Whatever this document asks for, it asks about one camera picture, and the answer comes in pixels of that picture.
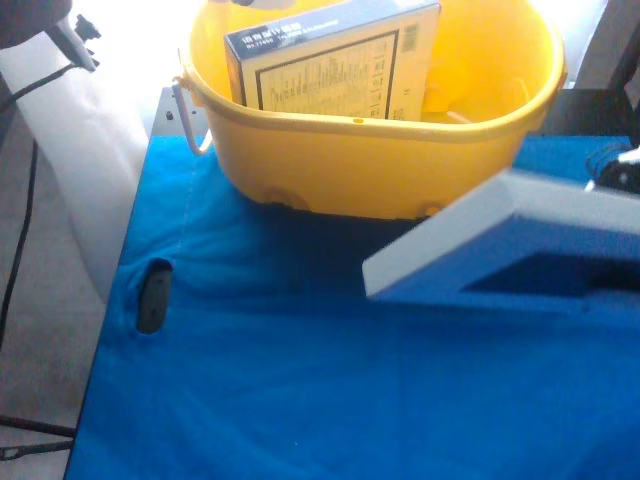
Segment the blue fabric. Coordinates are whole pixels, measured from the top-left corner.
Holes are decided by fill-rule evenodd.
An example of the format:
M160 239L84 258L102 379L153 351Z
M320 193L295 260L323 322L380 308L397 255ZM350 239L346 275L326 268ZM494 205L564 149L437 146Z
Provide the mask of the blue fabric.
M575 174L607 140L532 141L519 163ZM367 302L362 260L411 226L256 205L154 138L67 478L640 478L638 320Z

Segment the black rectangular border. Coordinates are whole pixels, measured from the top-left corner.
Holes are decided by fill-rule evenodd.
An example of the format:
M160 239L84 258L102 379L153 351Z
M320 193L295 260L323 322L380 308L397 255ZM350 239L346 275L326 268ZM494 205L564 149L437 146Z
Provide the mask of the black rectangular border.
M256 87L258 89L258 108L260 110L264 110L264 104L262 102L262 82L260 81L260 75L264 72L268 72L270 70L275 70L276 68L286 67L287 65L291 65L293 63L304 62L305 60L309 60L310 58L315 58L320 55L325 55L327 53L337 52L338 50L344 50L345 48L354 47L356 45L360 45L362 43L370 42L372 40L378 40L379 38L387 37L389 35L393 35L393 53L391 54L391 73L389 75L389 87L387 93L387 109L385 111L385 119L389 119L389 109L391 108L391 90L393 88L393 70L396 65L396 55L398 53L398 38L400 37L400 29L391 30L386 33L381 33L379 35L375 35L373 37L364 38L362 40L358 40L357 42L351 42L346 45L341 45L339 47L330 48L329 50L323 50L322 52L314 53L313 55L307 55L305 57L296 58L294 60L290 60L288 62L280 63L278 65L273 65L271 67L262 68L260 70L256 70Z

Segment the barcode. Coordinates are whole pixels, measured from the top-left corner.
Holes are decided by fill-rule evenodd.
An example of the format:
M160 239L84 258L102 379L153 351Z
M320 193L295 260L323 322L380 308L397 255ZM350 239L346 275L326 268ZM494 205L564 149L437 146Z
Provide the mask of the barcode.
M404 40L402 41L402 53L414 52L418 45L418 24L414 23L404 29Z

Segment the black metal leg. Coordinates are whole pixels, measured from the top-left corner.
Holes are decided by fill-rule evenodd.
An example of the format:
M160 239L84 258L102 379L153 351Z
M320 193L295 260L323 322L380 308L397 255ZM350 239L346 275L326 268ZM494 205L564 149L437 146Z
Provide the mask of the black metal leg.
M75 428L61 427L59 425L51 425L50 423L34 422L23 418L6 417L4 415L0 415L0 426L26 430L29 432L46 433L49 435L56 435L58 437L76 437Z

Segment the box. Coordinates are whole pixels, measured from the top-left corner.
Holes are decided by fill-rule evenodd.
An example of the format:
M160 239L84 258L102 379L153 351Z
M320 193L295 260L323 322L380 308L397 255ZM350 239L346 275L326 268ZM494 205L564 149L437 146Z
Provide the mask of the box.
M247 107L420 120L440 16L433 0L351 0L225 36Z

